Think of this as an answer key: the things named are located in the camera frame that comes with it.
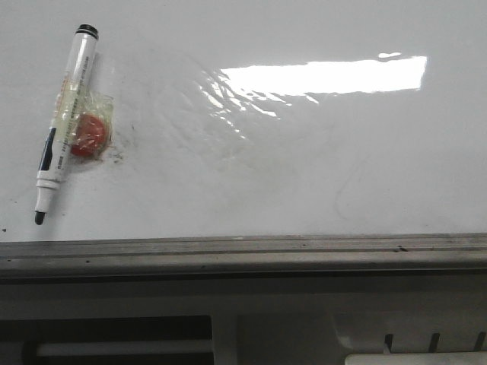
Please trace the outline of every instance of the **clear tape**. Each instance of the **clear tape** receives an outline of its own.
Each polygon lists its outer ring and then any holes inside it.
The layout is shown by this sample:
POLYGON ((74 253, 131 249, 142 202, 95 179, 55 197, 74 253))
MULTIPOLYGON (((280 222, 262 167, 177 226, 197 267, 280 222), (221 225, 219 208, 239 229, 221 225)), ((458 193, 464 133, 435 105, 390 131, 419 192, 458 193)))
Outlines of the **clear tape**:
POLYGON ((83 109, 73 132, 72 153, 98 157, 110 143, 112 135, 113 98, 87 91, 83 109))

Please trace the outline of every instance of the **whiteboard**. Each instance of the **whiteboard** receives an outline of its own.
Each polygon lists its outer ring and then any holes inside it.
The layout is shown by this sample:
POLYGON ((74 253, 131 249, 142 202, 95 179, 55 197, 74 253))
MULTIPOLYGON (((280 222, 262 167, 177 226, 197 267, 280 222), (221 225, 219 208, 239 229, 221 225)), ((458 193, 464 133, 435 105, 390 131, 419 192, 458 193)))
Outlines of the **whiteboard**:
POLYGON ((487 2, 3 1, 0 241, 487 230, 487 2), (72 34, 113 140, 43 226, 72 34))

